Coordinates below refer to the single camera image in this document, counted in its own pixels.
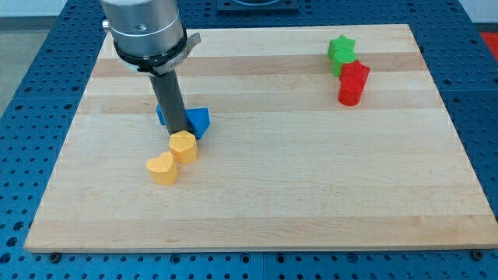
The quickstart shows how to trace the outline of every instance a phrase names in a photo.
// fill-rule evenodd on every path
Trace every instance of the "yellow block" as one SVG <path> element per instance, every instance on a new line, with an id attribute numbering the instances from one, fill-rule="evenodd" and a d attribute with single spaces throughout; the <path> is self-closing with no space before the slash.
<path id="1" fill-rule="evenodd" d="M 177 132 L 170 137 L 170 149 L 174 159 L 181 164 L 193 163 L 197 159 L 197 141 L 188 131 Z"/>
<path id="2" fill-rule="evenodd" d="M 178 168 L 171 152 L 163 152 L 159 157 L 147 161 L 146 165 L 156 184 L 171 185 L 177 179 Z"/>

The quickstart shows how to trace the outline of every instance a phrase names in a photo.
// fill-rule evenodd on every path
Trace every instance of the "wood grain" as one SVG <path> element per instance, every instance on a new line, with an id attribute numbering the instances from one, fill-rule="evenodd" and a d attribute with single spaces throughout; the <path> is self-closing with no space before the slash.
<path id="1" fill-rule="evenodd" d="M 415 250 L 498 246 L 498 225 L 406 25 L 189 30 L 186 107 L 212 125 L 175 185 L 145 75 L 109 37 L 25 247 L 34 252 Z M 372 68 L 337 102 L 341 33 Z"/>

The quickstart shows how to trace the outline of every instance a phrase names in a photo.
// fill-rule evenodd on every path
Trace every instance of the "blue pegboard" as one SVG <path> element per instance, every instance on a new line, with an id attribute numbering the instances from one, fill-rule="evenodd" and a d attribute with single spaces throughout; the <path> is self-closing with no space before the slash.
<path id="1" fill-rule="evenodd" d="M 408 23 L 498 215 L 498 65 L 457 0 L 302 0 L 299 12 L 230 14 L 214 0 L 179 5 L 188 28 Z M 105 37 L 102 18 L 99 1 L 68 0 L 0 120 L 0 279 L 498 278 L 498 250 L 62 254 L 57 263 L 25 251 Z"/>

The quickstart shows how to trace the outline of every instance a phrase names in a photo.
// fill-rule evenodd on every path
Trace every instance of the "green star block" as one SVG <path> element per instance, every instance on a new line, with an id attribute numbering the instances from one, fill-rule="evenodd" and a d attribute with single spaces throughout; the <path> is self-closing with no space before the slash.
<path id="1" fill-rule="evenodd" d="M 340 50 L 354 51 L 356 41 L 354 39 L 349 39 L 348 37 L 341 35 L 335 39 L 330 40 L 328 45 L 328 56 L 330 59 L 334 59 L 334 54 Z"/>
<path id="2" fill-rule="evenodd" d="M 332 74 L 339 77 L 342 71 L 342 65 L 351 63 L 356 60 L 356 54 L 351 50 L 340 50 L 334 54 L 334 63 L 332 64 Z"/>

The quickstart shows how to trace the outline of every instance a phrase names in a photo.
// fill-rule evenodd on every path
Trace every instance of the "yellow pentagon block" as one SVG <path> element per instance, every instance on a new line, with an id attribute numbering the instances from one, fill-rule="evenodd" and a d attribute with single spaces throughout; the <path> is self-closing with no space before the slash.
<path id="1" fill-rule="evenodd" d="M 197 159 L 195 136 L 188 131 L 180 131 L 171 135 L 170 150 L 178 163 L 193 163 Z"/>
<path id="2" fill-rule="evenodd" d="M 171 152 L 163 152 L 159 157 L 147 161 L 146 165 L 156 184 L 171 185 L 178 177 L 177 164 Z"/>

